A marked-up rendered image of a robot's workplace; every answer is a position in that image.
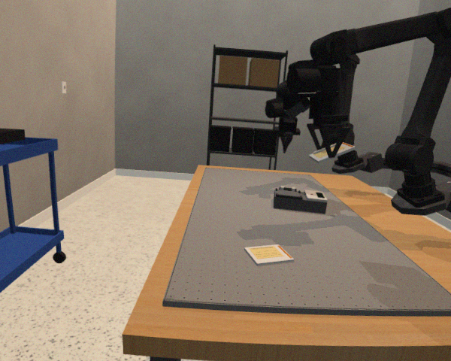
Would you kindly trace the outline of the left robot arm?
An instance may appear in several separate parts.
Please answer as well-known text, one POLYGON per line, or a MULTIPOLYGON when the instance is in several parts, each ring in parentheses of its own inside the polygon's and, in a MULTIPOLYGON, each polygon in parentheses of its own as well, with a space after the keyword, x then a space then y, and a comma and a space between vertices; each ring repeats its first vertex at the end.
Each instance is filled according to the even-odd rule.
POLYGON ((412 206, 421 208, 443 201, 444 193, 436 190, 435 180, 431 178, 436 143, 430 137, 451 78, 450 33, 451 8, 447 8, 323 36, 310 46, 313 60, 289 65, 286 78, 288 90, 305 94, 283 94, 284 112, 289 119, 304 113, 308 108, 309 114, 332 115, 333 93, 329 92, 341 91, 341 68, 336 68, 336 64, 346 62, 346 55, 426 37, 434 43, 431 64, 409 123, 401 136, 397 136, 395 143, 386 150, 385 162, 392 170, 403 171, 403 189, 399 188, 397 192, 412 206))

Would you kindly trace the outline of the white cassette with copper tabs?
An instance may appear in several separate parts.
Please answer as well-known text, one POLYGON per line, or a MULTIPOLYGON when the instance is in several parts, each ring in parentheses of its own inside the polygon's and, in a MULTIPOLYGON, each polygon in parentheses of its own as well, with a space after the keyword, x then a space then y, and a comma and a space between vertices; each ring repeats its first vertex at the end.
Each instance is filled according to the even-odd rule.
MULTIPOLYGON (((333 149, 334 149, 334 147, 331 148, 331 151, 333 151, 333 149)), ((343 142, 335 157, 340 156, 340 155, 345 154, 345 153, 348 153, 348 152, 350 152, 352 150, 355 150, 355 149, 356 149, 355 146, 352 146, 350 144, 347 144, 347 143, 343 142)), ((309 155, 309 157, 312 160, 318 162, 319 164, 321 162, 325 162, 327 160, 333 159, 333 158, 329 158, 328 157, 328 154, 327 154, 326 150, 324 150, 322 152, 319 152, 319 153, 316 153, 316 154, 312 153, 311 155, 309 155)))

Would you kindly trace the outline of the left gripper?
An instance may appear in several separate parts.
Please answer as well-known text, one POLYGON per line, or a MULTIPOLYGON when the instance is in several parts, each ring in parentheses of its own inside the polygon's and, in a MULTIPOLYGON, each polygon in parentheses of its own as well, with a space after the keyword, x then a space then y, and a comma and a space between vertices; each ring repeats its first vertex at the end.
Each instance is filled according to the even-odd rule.
POLYGON ((323 148, 326 149, 329 158, 335 158, 340 146, 342 145, 345 137, 348 135, 350 131, 350 127, 342 127, 341 121, 348 121, 348 115, 340 114, 340 103, 341 103, 341 92, 329 92, 333 93, 333 102, 332 102, 332 115, 322 115, 317 116, 313 114, 309 114, 309 119, 313 119, 312 123, 307 123, 307 127, 310 131, 310 134, 313 138, 313 141, 316 145, 317 150, 321 150, 323 148), (343 116, 341 116, 343 115, 343 116), (329 119, 335 118, 335 119, 329 119), (315 129, 319 129, 322 136, 322 145, 319 145, 315 129), (340 137, 337 140, 337 143, 331 151, 329 144, 329 136, 331 133, 340 133, 340 137))

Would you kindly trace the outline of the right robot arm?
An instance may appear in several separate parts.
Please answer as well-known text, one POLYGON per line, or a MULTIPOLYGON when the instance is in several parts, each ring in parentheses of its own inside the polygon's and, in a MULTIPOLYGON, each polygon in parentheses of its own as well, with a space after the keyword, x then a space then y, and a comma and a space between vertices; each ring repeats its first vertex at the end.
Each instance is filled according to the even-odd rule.
MULTIPOLYGON (((350 127, 350 131, 344 143, 354 145, 355 135, 353 132, 353 124, 350 123, 350 105, 353 93, 353 80, 357 65, 360 63, 360 58, 356 54, 346 56, 347 62, 342 62, 340 64, 341 68, 341 103, 340 103, 340 114, 348 115, 348 121, 341 122, 342 127, 350 127), (350 60, 349 60, 350 58, 350 60)), ((289 119, 284 113, 283 109, 283 94, 298 94, 291 93, 286 84, 286 80, 280 83, 276 88, 276 94, 278 99, 271 99, 266 101, 265 114, 268 118, 280 118, 279 131, 283 131, 283 136, 285 138, 293 137, 293 133, 296 132, 297 127, 297 117, 289 119), (282 97, 282 98, 281 98, 282 97), (287 118, 284 118, 286 116, 287 118), (284 120, 284 129, 283 129, 284 120), (294 132, 295 129, 295 132, 294 132)), ((330 146, 337 143, 340 133, 331 133, 329 137, 330 146)), ((345 153, 337 157, 338 160, 334 161, 335 165, 339 165, 345 168, 351 168, 355 165, 363 163, 363 158, 358 157, 356 150, 352 150, 349 153, 345 153)))

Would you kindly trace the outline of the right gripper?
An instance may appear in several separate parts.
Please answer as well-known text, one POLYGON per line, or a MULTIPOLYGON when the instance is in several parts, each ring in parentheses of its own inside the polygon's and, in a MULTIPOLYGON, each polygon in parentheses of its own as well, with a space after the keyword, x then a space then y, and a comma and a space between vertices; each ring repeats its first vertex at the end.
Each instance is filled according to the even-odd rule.
MULTIPOLYGON (((274 127, 274 136, 275 137, 280 137, 282 144, 283 144, 283 153, 286 153, 286 149, 289 146, 290 142, 292 141, 292 137, 291 138, 287 138, 287 144, 286 144, 286 138, 285 136, 283 136, 283 131, 279 131, 278 129, 279 126, 275 126, 274 127), (285 147, 286 145, 286 147, 285 147)), ((296 132, 293 133, 293 135, 300 135, 300 129, 296 128, 296 132)))

